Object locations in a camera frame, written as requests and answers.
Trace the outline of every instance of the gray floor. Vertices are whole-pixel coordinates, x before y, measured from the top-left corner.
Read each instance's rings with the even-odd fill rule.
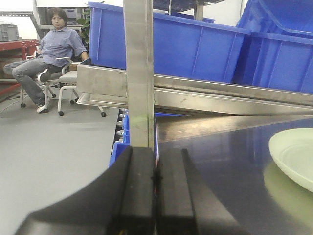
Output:
[[[29,97],[0,103],[0,235],[12,235],[30,212],[83,188],[108,167],[118,109],[52,99],[37,114]]]

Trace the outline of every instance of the metal pole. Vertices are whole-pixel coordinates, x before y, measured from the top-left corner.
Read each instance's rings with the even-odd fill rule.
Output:
[[[172,13],[172,0],[170,0],[170,4],[168,5],[168,15],[170,16]]]
[[[154,150],[152,0],[124,0],[130,142]]]
[[[203,6],[204,6],[204,0],[195,1],[195,9],[194,9],[195,20],[203,21]]]

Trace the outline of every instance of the blue plastic bin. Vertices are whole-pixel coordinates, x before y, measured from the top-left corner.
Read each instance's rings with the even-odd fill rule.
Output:
[[[89,2],[89,56],[95,65],[126,69],[123,8]],[[154,13],[154,72],[230,82],[250,31]]]
[[[171,16],[178,16],[178,17],[183,17],[186,19],[194,19],[193,15],[187,15],[187,14],[182,14],[182,13],[178,13],[178,12],[172,12]],[[208,23],[214,23],[215,19],[203,18],[203,21],[208,22]]]
[[[129,135],[129,115],[125,115],[123,119],[123,130]]]
[[[313,39],[253,33],[238,60],[234,83],[313,93]]]
[[[110,157],[109,167],[116,161],[116,159],[121,155],[121,153],[129,146],[129,143],[114,143],[112,154]]]
[[[237,26],[252,32],[313,38],[313,1],[249,0]]]

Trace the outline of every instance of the jeans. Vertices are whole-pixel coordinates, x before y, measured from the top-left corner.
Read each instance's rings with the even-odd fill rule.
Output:
[[[14,62],[3,67],[4,73],[12,75],[36,105],[44,103],[45,95],[33,78],[45,69],[52,70],[52,73],[62,70],[61,67],[46,64],[41,57]]]

